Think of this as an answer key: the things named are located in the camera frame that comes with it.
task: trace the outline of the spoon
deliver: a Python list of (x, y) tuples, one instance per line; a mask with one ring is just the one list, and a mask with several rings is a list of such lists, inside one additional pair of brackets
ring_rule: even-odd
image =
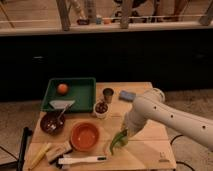
[(62, 112), (59, 114), (59, 116), (57, 117), (57, 121), (60, 123), (60, 124), (63, 124), (60, 120), (60, 118), (62, 117), (62, 115), (64, 114), (64, 112), (66, 112), (67, 109), (69, 109), (69, 107), (71, 106), (71, 104), (67, 104), (66, 107), (62, 110)]

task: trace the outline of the orange bowl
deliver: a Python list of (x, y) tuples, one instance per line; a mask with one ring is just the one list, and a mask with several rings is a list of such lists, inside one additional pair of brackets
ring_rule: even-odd
[(78, 151), (91, 151), (99, 140), (98, 128), (90, 122), (80, 122), (73, 126), (71, 143)]

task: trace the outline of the bottle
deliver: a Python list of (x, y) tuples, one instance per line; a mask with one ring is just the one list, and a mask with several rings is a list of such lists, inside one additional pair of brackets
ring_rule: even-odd
[(84, 0), (84, 8), (90, 23), (96, 23), (96, 5), (94, 0)]

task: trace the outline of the orange ball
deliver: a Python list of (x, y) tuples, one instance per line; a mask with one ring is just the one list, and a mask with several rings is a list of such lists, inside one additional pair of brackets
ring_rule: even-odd
[(67, 84), (61, 83), (57, 86), (57, 93), (60, 95), (65, 95), (69, 91), (69, 87)]

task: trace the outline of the dark bowl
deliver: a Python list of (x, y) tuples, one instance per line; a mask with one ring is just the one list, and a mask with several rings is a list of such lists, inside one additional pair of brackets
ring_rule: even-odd
[(44, 115), (40, 122), (42, 131), (51, 135), (59, 134), (63, 130), (65, 124), (64, 115), (58, 119), (60, 113), (61, 111), (54, 111)]

